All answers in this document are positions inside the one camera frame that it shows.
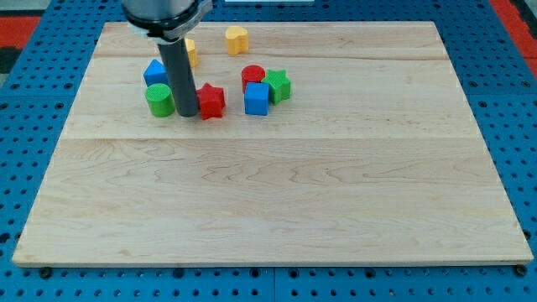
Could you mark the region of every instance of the plastic block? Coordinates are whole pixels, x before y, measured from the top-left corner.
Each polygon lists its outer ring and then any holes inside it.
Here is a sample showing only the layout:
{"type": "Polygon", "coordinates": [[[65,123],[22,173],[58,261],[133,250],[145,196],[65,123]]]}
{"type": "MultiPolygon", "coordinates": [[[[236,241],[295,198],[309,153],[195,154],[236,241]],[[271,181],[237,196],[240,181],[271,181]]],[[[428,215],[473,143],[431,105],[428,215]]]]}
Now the plastic block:
{"type": "Polygon", "coordinates": [[[247,83],[244,93],[244,112],[249,115],[268,115],[269,90],[268,84],[247,83]]]}
{"type": "Polygon", "coordinates": [[[242,93],[246,91],[246,84],[261,83],[261,80],[266,76],[265,69],[259,65],[249,65],[242,69],[242,93]]]}
{"type": "Polygon", "coordinates": [[[158,60],[151,61],[148,68],[143,73],[143,78],[145,79],[145,84],[148,87],[153,84],[169,85],[166,69],[158,60]]]}
{"type": "Polygon", "coordinates": [[[226,30],[227,54],[238,55],[249,49],[248,31],[240,26],[230,26],[226,30]]]}
{"type": "Polygon", "coordinates": [[[188,53],[188,60],[190,62],[190,67],[196,67],[200,64],[198,60],[198,52],[196,50],[196,43],[193,39],[185,39],[186,43],[186,52],[188,53]]]}
{"type": "Polygon", "coordinates": [[[168,117],[175,111],[171,89],[161,83],[151,85],[145,92],[149,110],[155,117],[168,117]]]}
{"type": "Polygon", "coordinates": [[[291,81],[285,70],[267,70],[267,76],[261,81],[270,86],[269,100],[278,105],[291,97],[291,81]]]}
{"type": "Polygon", "coordinates": [[[213,87],[209,83],[199,89],[197,92],[200,100],[201,118],[206,120],[211,117],[222,117],[222,109],[226,106],[224,97],[224,89],[221,87],[213,87]]]}

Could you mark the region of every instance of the wood grain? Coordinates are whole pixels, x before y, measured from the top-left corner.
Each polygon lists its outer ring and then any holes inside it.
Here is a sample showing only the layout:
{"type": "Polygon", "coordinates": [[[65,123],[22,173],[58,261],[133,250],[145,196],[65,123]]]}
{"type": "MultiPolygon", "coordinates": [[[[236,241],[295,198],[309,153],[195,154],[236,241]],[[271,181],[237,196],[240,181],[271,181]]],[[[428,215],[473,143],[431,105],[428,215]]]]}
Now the wood grain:
{"type": "Polygon", "coordinates": [[[107,24],[13,261],[30,267],[421,266],[533,256],[432,23],[227,23],[191,34],[226,116],[149,115],[154,45],[107,24]],[[291,100],[243,114],[240,70],[291,100]]]}

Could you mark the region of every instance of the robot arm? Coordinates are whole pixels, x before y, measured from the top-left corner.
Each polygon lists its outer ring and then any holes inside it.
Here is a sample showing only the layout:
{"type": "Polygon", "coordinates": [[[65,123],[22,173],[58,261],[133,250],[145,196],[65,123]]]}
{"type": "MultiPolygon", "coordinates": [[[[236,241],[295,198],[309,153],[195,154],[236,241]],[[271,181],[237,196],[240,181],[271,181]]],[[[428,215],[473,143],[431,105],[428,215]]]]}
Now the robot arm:
{"type": "Polygon", "coordinates": [[[183,117],[198,113],[184,38],[211,10],[212,0],[123,0],[125,17],[133,29],[159,45],[175,106],[183,117]]]}

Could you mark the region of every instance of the black cylindrical rod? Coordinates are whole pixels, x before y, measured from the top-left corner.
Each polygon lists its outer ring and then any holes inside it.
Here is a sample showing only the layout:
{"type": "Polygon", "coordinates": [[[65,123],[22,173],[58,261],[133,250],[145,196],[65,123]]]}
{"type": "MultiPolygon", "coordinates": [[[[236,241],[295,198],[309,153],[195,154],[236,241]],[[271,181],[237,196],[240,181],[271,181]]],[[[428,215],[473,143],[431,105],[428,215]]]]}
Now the black cylindrical rod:
{"type": "Polygon", "coordinates": [[[159,51],[177,112],[182,117],[195,116],[198,114],[198,97],[185,40],[181,39],[174,44],[159,44],[159,51]]]}

